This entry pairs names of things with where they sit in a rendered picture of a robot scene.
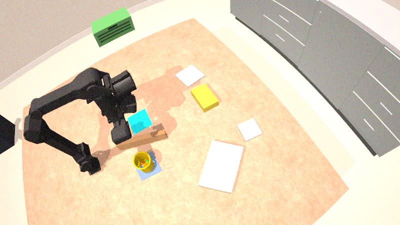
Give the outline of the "long wooden beam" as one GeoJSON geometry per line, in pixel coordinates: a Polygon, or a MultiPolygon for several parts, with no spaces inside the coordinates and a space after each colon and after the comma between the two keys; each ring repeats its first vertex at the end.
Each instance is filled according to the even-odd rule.
{"type": "Polygon", "coordinates": [[[154,132],[149,132],[143,135],[138,135],[135,137],[131,137],[131,139],[128,139],[120,144],[117,144],[116,147],[121,151],[121,150],[125,150],[125,149],[130,149],[130,148],[134,148],[137,146],[141,146],[141,145],[146,145],[149,143],[154,143],[160,140],[166,140],[167,138],[167,134],[165,132],[165,129],[161,129],[158,131],[154,131],[154,132]]]}

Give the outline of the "yellow rectangular block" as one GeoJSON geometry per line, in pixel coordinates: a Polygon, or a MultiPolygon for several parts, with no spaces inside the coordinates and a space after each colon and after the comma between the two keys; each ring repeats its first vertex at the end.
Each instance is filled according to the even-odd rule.
{"type": "Polygon", "coordinates": [[[206,84],[198,86],[190,91],[204,113],[219,105],[219,100],[206,84]]]}

